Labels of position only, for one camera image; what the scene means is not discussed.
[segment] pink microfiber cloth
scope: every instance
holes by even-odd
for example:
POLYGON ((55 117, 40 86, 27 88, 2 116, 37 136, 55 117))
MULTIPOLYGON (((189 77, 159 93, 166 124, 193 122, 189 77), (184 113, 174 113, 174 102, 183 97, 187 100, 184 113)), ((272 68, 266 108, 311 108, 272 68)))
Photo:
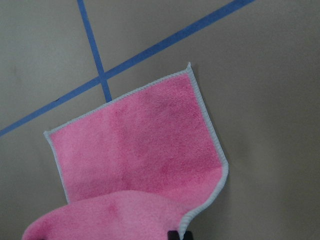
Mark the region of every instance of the pink microfiber cloth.
POLYGON ((182 239, 228 174, 190 64, 44 134, 69 204, 23 240, 182 239))

